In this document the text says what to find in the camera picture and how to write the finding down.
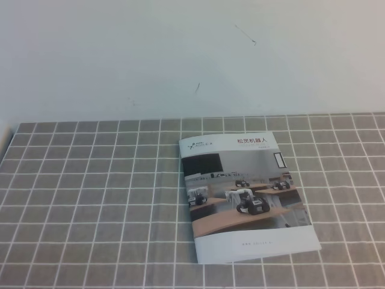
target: printed photo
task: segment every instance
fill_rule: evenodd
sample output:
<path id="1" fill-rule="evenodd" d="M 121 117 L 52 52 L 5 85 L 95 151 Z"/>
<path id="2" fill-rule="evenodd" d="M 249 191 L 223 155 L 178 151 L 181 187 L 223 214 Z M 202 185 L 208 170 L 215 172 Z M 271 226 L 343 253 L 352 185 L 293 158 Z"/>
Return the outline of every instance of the printed photo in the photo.
<path id="1" fill-rule="evenodd" d="M 279 149 L 211 152 L 182 164 L 195 238 L 311 225 Z"/>

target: logo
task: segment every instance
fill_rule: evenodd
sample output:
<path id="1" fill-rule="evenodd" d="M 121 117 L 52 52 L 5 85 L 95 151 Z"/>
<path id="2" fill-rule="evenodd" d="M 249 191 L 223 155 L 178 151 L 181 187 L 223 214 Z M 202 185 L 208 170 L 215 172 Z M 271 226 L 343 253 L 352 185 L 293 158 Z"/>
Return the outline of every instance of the logo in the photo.
<path id="1" fill-rule="evenodd" d="M 196 148 L 196 147 L 199 147 L 199 146 L 210 146 L 212 145 L 212 143 L 205 143 L 203 141 L 201 141 L 200 143 L 192 143 L 191 146 L 188 146 L 190 149 L 193 149 L 193 148 Z"/>

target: white wall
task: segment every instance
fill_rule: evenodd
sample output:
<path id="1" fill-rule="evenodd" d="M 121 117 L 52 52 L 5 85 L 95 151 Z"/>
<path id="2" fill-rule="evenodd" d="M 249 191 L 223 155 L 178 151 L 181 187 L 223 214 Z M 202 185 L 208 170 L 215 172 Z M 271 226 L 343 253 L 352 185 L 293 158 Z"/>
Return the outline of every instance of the white wall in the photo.
<path id="1" fill-rule="evenodd" d="M 384 11 L 383 0 L 2 0 L 0 118 L 384 110 Z"/>
<path id="2" fill-rule="evenodd" d="M 288 169 L 280 169 L 274 158 L 279 149 L 264 151 L 224 151 L 219 152 L 224 173 L 237 172 L 250 174 L 255 178 L 266 179 L 279 177 Z"/>

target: wooden table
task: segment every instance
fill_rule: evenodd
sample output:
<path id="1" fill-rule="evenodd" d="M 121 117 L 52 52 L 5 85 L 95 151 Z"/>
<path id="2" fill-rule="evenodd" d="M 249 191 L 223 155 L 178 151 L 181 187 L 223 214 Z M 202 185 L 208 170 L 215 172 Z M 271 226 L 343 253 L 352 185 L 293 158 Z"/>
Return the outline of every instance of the wooden table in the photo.
<path id="1" fill-rule="evenodd" d="M 268 187 L 272 184 L 258 184 L 258 183 L 255 183 L 255 184 L 250 184 L 249 187 L 236 187 L 235 185 L 234 186 L 231 186 L 231 187 L 226 187 L 224 188 L 226 191 L 236 191 L 236 190 L 239 190 L 241 188 L 261 188 L 261 187 Z"/>
<path id="2" fill-rule="evenodd" d="M 209 197 L 207 199 L 207 202 L 205 202 L 203 205 L 191 207 L 190 208 L 190 212 L 191 211 L 195 211 L 197 209 L 201 209 L 201 208 L 207 207 L 207 206 L 211 206 L 213 204 L 222 203 L 222 202 L 227 202 L 227 200 L 226 199 L 221 199 L 219 197 Z"/>
<path id="3" fill-rule="evenodd" d="M 271 208 L 267 213 L 254 216 L 239 213 L 236 209 L 220 212 L 193 221 L 192 228 L 194 231 L 194 238 L 215 233 L 223 229 L 230 229 L 238 225 L 244 225 L 258 220 L 279 216 L 288 212 L 290 212 L 290 210 L 286 208 Z"/>
<path id="4" fill-rule="evenodd" d="M 286 190 L 275 190 L 273 188 L 268 188 L 266 190 L 258 190 L 258 191 L 255 191 L 256 193 L 263 193 L 263 194 L 280 194 L 280 193 L 286 193 L 288 191 L 294 191 L 296 190 L 297 188 L 292 186 Z"/>

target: white line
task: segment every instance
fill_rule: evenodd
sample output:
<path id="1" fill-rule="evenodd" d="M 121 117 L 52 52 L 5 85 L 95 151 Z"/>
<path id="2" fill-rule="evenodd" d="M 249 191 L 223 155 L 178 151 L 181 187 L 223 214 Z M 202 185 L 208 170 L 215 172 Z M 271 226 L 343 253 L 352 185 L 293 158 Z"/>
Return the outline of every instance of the white line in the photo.
<path id="1" fill-rule="evenodd" d="M 356 123 L 355 123 L 354 118 L 353 118 L 353 115 L 351 115 L 351 120 L 352 120 L 352 122 L 353 122 L 354 129 L 357 129 L 357 128 L 356 128 Z M 366 155 L 366 159 L 367 159 L 367 161 L 368 161 L 368 163 L 369 163 L 371 169 L 373 170 L 372 164 L 371 164 L 371 162 L 369 161 L 368 155 L 366 154 L 366 151 L 365 151 L 365 148 L 364 148 L 362 142 L 361 142 L 361 147 L 362 147 L 362 150 L 364 151 L 364 153 L 365 153 L 365 155 Z M 346 163 L 346 160 L 343 159 L 343 161 L 345 162 L 345 165 L 346 165 L 346 167 L 348 168 L 348 165 L 347 165 L 347 163 Z M 349 177 L 350 177 L 350 181 L 351 181 L 352 185 L 354 186 L 353 177 L 351 176 L 351 173 L 350 173 L 349 168 L 348 168 L 348 174 L 349 174 Z M 380 190 L 381 195 L 382 195 L 383 199 L 385 200 L 384 194 L 383 194 L 383 192 L 382 192 L 382 190 L 381 190 L 380 182 L 378 181 L 378 178 L 377 178 L 376 174 L 375 174 L 375 173 L 372 173 L 372 174 L 374 175 L 374 178 L 375 178 L 375 181 L 376 181 L 376 183 L 377 183 L 378 189 Z M 354 193 L 356 194 L 356 198 L 359 200 L 360 198 L 359 198 L 359 195 L 358 195 L 358 193 L 357 193 L 356 188 L 353 187 L 353 189 L 354 189 Z M 367 222 L 368 220 L 366 219 L 365 212 L 364 212 L 364 210 L 363 210 L 363 207 L 362 207 L 361 202 L 359 202 L 359 205 L 360 205 L 360 209 L 361 209 L 361 213 L 362 213 L 362 215 L 363 215 L 364 221 L 366 222 L 366 227 L 367 227 L 367 229 L 368 229 L 368 231 L 369 231 L 369 235 L 370 235 L 370 237 L 371 237 L 371 239 L 372 239 L 373 247 L 374 247 L 375 252 L 376 252 L 376 254 L 377 254 L 377 258 L 378 258 L 378 260 L 381 262 L 381 256 L 380 256 L 380 254 L 378 253 L 377 246 L 375 245 L 374 238 L 373 238 L 373 235 L 372 235 L 372 231 L 371 231 L 371 229 L 370 229 L 370 227 L 369 227 L 369 224 L 368 224 L 368 222 Z M 381 269 L 382 269 L 382 271 L 383 271 L 383 276 L 385 277 L 385 269 L 384 269 L 384 267 L 381 266 Z"/>
<path id="2" fill-rule="evenodd" d="M 32 134 L 31 134 L 31 137 L 30 137 L 29 140 L 28 140 L 28 144 L 31 142 L 31 139 L 32 139 L 32 136 L 33 136 L 33 132 L 36 130 L 36 126 L 37 126 L 37 125 L 36 125 L 36 123 L 35 123 L 34 129 L 33 129 Z M 22 158 L 24 157 L 25 152 L 26 152 L 26 149 L 23 151 Z M 16 170 L 15 170 L 15 173 L 14 173 L 14 175 L 13 175 L 11 181 L 10 181 L 10 184 L 9 184 L 9 186 L 8 186 L 8 188 L 7 188 L 7 191 L 6 191 L 5 194 L 4 194 L 4 198 L 3 198 L 2 202 L 1 202 L 1 205 L 0 205 L 0 210 L 2 209 L 3 204 L 4 204 L 4 202 L 5 202 L 5 200 L 6 200 L 7 196 L 8 196 L 8 193 L 9 193 L 9 191 L 10 191 L 10 188 L 11 188 L 11 186 L 13 185 L 13 181 L 14 181 L 16 175 L 17 175 L 17 171 L 19 170 L 20 164 L 21 164 L 21 161 L 20 161 L 19 164 L 17 165 Z M 28 200 L 30 199 L 31 195 L 32 195 L 32 191 L 29 193 Z M 13 232 L 13 236 L 12 236 L 12 239 L 11 239 L 11 242 L 10 242 L 10 246 L 8 247 L 7 254 L 5 255 L 4 261 L 6 261 L 6 260 L 8 259 L 8 256 L 9 256 L 9 254 L 10 254 L 10 252 L 11 252 L 11 247 L 12 247 L 12 245 L 13 245 L 13 242 L 15 241 L 16 234 L 17 234 L 17 231 L 19 230 L 20 222 L 21 222 L 21 220 L 23 219 L 23 215 L 24 215 L 24 213 L 25 213 L 26 207 L 27 207 L 27 205 L 25 205 L 25 207 L 24 207 L 24 209 L 23 209 L 23 213 L 21 214 L 20 219 L 19 219 L 19 224 L 17 224 L 16 229 L 15 229 L 15 231 Z M 3 270 L 4 270 L 4 267 L 5 267 L 5 266 L 2 266 L 1 269 L 0 269 L 0 280 L 1 280 L 1 277 L 2 277 L 2 272 L 3 272 Z"/>
<path id="3" fill-rule="evenodd" d="M 109 181 L 109 175 L 110 175 L 110 172 L 111 172 L 111 167 L 112 167 L 112 158 L 114 157 L 114 152 L 115 152 L 115 148 L 116 148 L 116 142 L 117 142 L 117 139 L 118 139 L 118 134 L 116 134 L 116 137 L 115 137 L 115 144 L 114 144 L 114 149 L 112 150 L 112 157 L 111 157 L 111 161 L 109 162 L 109 168 L 108 168 L 108 174 L 107 174 L 107 179 L 106 179 L 106 183 L 105 183 L 105 186 L 104 186 L 104 192 L 103 192 L 103 197 L 102 197 L 102 205 L 100 206 L 100 209 L 99 209 L 99 215 L 97 217 L 97 224 L 96 224 L 96 227 L 95 227 L 95 233 L 94 233 L 94 237 L 93 237 L 93 241 L 92 241 L 92 244 L 91 244 L 91 250 L 90 250 L 90 256 L 88 256 L 88 264 L 87 264 L 87 268 L 85 269 L 85 273 L 84 273 L 84 279 L 83 279 L 83 287 L 86 286 L 86 283 L 87 283 L 87 275 L 88 275 L 88 271 L 90 269 L 90 263 L 91 263 L 91 258 L 92 258 L 92 254 L 93 254 L 93 249 L 94 249 L 94 245 L 95 245 L 95 240 L 96 240 L 96 235 L 97 235 L 97 229 L 99 228 L 99 224 L 101 223 L 100 222 L 100 217 L 102 215 L 102 210 L 103 210 L 103 203 L 104 203 L 104 198 L 106 196 L 106 191 L 107 191 L 107 188 L 108 188 L 108 181 Z"/>
<path id="4" fill-rule="evenodd" d="M 159 160 L 159 145 L 161 142 L 161 125 L 162 120 L 159 121 L 159 134 L 158 134 L 158 147 L 156 149 L 156 161 L 155 161 L 155 171 L 158 170 L 158 160 Z M 154 176 L 153 189 L 152 189 L 152 201 L 151 201 L 151 212 L 150 212 L 150 222 L 152 221 L 153 207 L 154 207 L 154 199 L 155 199 L 155 187 L 156 187 L 156 175 Z M 150 240 L 151 240 L 151 223 L 149 226 L 149 233 L 147 238 L 147 248 L 146 248 L 146 263 L 144 265 L 144 273 L 143 273 L 143 284 L 142 287 L 146 286 L 146 275 L 147 275 L 147 263 L 149 260 L 149 248 L 150 248 Z"/>
<path id="5" fill-rule="evenodd" d="M 179 126 L 179 139 L 182 138 L 182 120 L 180 120 L 180 126 Z M 178 161 L 178 172 L 180 171 L 180 153 L 179 153 L 179 161 Z M 180 177 L 178 178 L 178 187 L 180 187 Z M 175 240 L 174 240 L 174 266 L 173 266 L 173 288 L 175 288 L 175 279 L 176 279 L 176 254 L 177 254 L 177 236 L 178 236 L 178 221 L 179 221 L 179 195 L 180 195 L 180 189 L 177 190 L 177 196 L 176 196 L 176 226 L 175 226 Z"/>
<path id="6" fill-rule="evenodd" d="M 79 122 L 76 124 L 75 131 L 78 129 L 78 125 L 79 125 Z M 88 165 L 90 164 L 90 157 L 91 157 L 92 151 L 93 151 L 93 146 L 92 146 L 91 151 L 90 151 L 90 156 L 89 156 L 89 158 L 88 158 L 88 160 L 87 160 L 87 165 L 86 165 L 86 167 L 85 167 L 85 172 L 87 171 Z M 64 167 L 63 167 L 63 171 L 64 171 L 64 168 L 65 168 L 65 166 L 66 166 L 67 160 L 68 160 L 68 159 L 65 160 Z M 84 180 L 85 180 L 85 174 L 84 174 L 84 177 L 83 177 L 83 180 L 82 180 L 82 183 L 81 183 L 81 188 L 83 187 Z M 77 198 L 77 200 L 76 200 L 75 209 L 73 210 L 73 215 L 72 215 L 71 222 L 70 222 L 70 225 L 69 225 L 69 228 L 68 228 L 68 232 L 67 232 L 67 235 L 66 235 L 66 241 L 64 242 L 63 251 L 62 251 L 61 256 L 60 256 L 59 266 L 58 266 L 57 271 L 56 271 L 56 276 L 55 276 L 55 280 L 54 280 L 54 286 L 56 286 L 56 284 L 57 284 L 57 280 L 58 280 L 58 277 L 59 277 L 61 264 L 63 263 L 64 253 L 65 253 L 65 251 L 66 251 L 67 244 L 69 244 L 68 239 L 69 239 L 69 236 L 70 236 L 70 233 L 71 233 L 72 225 L 73 225 L 73 223 L 74 223 L 74 218 L 75 218 L 76 210 L 78 209 L 78 204 L 79 204 L 79 200 L 80 200 L 81 193 L 82 193 L 82 189 L 79 190 L 79 195 L 78 195 L 78 198 Z"/>
<path id="7" fill-rule="evenodd" d="M 132 168 L 131 168 L 131 178 L 130 178 L 129 190 L 128 190 L 127 201 L 126 201 L 125 218 L 123 220 L 125 224 L 126 224 L 127 210 L 128 210 L 130 194 L 131 194 L 131 187 L 132 187 L 132 178 L 133 178 L 133 174 L 132 173 L 134 172 L 134 169 L 135 169 L 135 160 L 136 160 L 136 157 L 137 157 L 138 142 L 139 142 L 139 134 L 137 135 L 137 143 L 136 143 L 136 146 L 135 146 L 134 160 L 132 162 Z M 116 261 L 116 267 L 115 267 L 115 273 L 114 273 L 114 282 L 112 283 L 112 287 L 113 288 L 116 286 L 116 278 L 117 278 L 118 269 L 119 269 L 118 264 L 119 264 L 119 259 L 120 259 L 120 252 L 122 251 L 123 236 L 124 236 L 125 226 L 126 226 L 125 224 L 122 227 L 122 233 L 120 235 L 119 249 L 118 249 L 118 260 Z"/>
<path id="8" fill-rule="evenodd" d="M 53 140 L 53 139 L 54 139 L 54 134 L 52 134 L 51 139 L 50 139 L 50 141 L 49 141 L 49 144 L 52 143 L 52 140 Z M 43 161 L 42 161 L 42 163 L 40 164 L 39 173 L 40 173 L 40 171 L 41 171 L 41 169 L 42 169 L 42 167 L 43 167 L 44 160 L 45 160 L 46 157 L 47 157 L 48 148 L 47 148 L 46 153 L 45 153 L 45 155 L 44 155 Z M 32 191 L 33 191 L 33 189 L 34 189 L 34 187 L 35 187 L 35 185 L 36 185 L 37 178 L 38 178 L 38 175 L 36 176 L 35 181 L 34 181 L 34 184 L 32 185 L 32 190 L 31 190 L 31 192 L 30 192 L 30 194 L 29 194 L 29 196 L 28 196 L 28 202 L 29 202 L 29 199 L 30 199 L 30 197 L 31 197 L 31 195 L 32 195 Z M 54 196 L 52 197 L 51 205 L 54 203 L 55 196 L 56 196 L 56 192 L 57 192 L 57 188 L 59 187 L 60 180 L 61 180 L 61 176 L 59 177 L 59 180 L 58 180 L 58 183 L 57 183 L 57 186 L 56 186 L 56 190 L 55 190 Z M 51 209 L 52 209 L 52 207 L 50 206 L 49 209 L 48 209 L 48 212 L 47 212 L 47 216 L 46 216 L 46 218 L 45 218 L 45 223 L 47 223 L 47 221 L 48 221 L 49 215 L 50 215 L 50 213 L 51 213 Z M 40 236 L 39 236 L 39 238 L 38 238 L 38 242 L 39 242 L 39 243 L 40 243 L 41 240 L 42 240 L 42 236 L 43 236 L 43 232 L 44 232 L 45 226 L 46 226 L 46 224 L 43 225 L 42 231 L 40 232 Z M 33 258 L 32 258 L 32 263 L 35 261 L 35 258 L 36 258 L 36 255 L 37 255 L 37 250 L 38 250 L 39 246 L 40 246 L 39 244 L 36 245 L 36 248 L 35 248 L 34 254 L 33 254 Z M 32 270 L 32 264 L 29 265 L 28 273 L 26 274 L 26 277 L 25 277 L 24 286 L 26 286 L 27 283 L 28 283 L 28 279 L 29 279 L 29 276 L 30 276 L 30 274 L 31 274 L 31 270 Z"/>
<path id="9" fill-rule="evenodd" d="M 317 155 L 319 155 L 319 151 L 318 151 L 317 145 L 315 146 L 315 149 L 316 149 L 316 151 L 317 151 Z M 322 161 L 320 161 L 319 163 L 320 163 L 320 165 L 321 165 L 322 170 L 324 170 L 324 165 L 323 165 Z M 332 195 L 331 190 L 330 190 L 330 187 L 329 187 L 329 181 L 328 181 L 328 179 L 327 179 L 327 177 L 326 177 L 326 173 L 323 172 L 323 174 L 324 174 L 325 182 L 326 182 L 327 187 L 328 187 L 328 192 L 329 192 L 329 195 L 330 195 L 330 199 L 331 199 L 332 205 L 333 205 L 333 207 L 334 207 L 334 212 L 335 212 L 336 217 L 337 217 L 337 222 L 338 222 L 339 227 L 340 227 L 340 230 L 341 230 L 342 238 L 343 238 L 343 240 L 344 240 L 344 242 L 345 242 L 345 248 L 346 248 L 346 251 L 347 251 L 347 254 L 348 254 L 349 263 L 351 264 L 351 269 L 352 269 L 352 271 L 353 271 L 354 280 L 355 280 L 357 286 L 359 286 L 359 282 L 358 282 L 358 279 L 357 279 L 357 276 L 356 276 L 356 272 L 354 271 L 354 266 L 353 266 L 353 264 L 352 264 L 353 262 L 352 262 L 352 260 L 351 260 L 351 256 L 350 256 L 350 253 L 349 253 L 349 248 L 348 248 L 348 245 L 346 244 L 345 234 L 344 234 L 344 232 L 343 232 L 342 225 L 341 225 L 341 222 L 340 222 L 340 219 L 339 219 L 339 216 L 338 216 L 337 208 L 336 208 L 336 205 L 335 205 L 335 203 L 334 203 L 333 195 Z"/>

